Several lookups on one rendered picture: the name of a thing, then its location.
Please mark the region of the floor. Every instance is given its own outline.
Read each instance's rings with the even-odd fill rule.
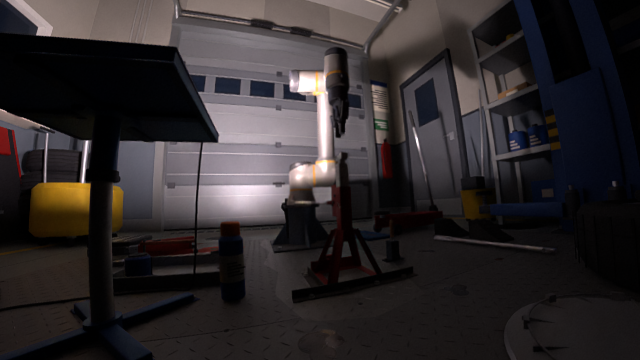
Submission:
[[[278,228],[243,228],[245,299],[224,303],[218,287],[192,289],[198,301],[128,331],[156,359],[509,359],[507,321],[548,293],[626,292],[640,300],[578,263],[573,236],[554,230],[507,231],[514,243],[557,248],[552,255],[439,242],[433,227],[406,230],[395,236],[404,258],[395,263],[381,261],[385,240],[368,244],[383,271],[413,266],[415,277],[293,304],[291,290],[308,286],[305,269],[321,250],[274,254]],[[218,236],[202,231],[198,238],[212,246]],[[88,296],[87,266],[81,243],[0,244],[0,354],[81,326],[70,310]],[[178,293],[116,296],[116,310]],[[51,356],[112,358],[97,342]]]

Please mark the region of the robotic arm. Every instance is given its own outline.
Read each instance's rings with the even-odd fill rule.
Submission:
[[[291,92],[317,96],[318,159],[315,164],[303,162],[291,165],[287,204],[315,204],[313,188],[331,186],[336,182],[333,131],[336,137],[341,137],[349,117],[347,52],[337,47],[327,50],[324,71],[290,71],[289,89]]]

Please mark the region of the green sign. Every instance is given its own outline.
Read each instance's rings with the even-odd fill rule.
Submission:
[[[373,119],[376,130],[389,131],[389,122],[387,120]]]

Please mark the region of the yellow container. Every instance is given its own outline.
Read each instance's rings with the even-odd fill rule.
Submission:
[[[91,184],[41,183],[31,189],[29,232],[35,237],[89,235]],[[124,193],[113,187],[112,231],[122,228]]]
[[[476,195],[476,193],[479,191],[487,191],[487,190],[491,191],[492,193],[492,195],[487,196],[487,203],[495,204],[496,195],[495,195],[494,189],[474,189],[474,190],[460,191],[465,219],[469,219],[469,220],[491,219],[491,214],[480,213],[480,206],[482,205],[482,196]]]

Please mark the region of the orange bottle cap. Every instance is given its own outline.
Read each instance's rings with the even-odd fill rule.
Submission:
[[[240,223],[237,221],[225,221],[220,223],[221,236],[238,236],[240,235]]]

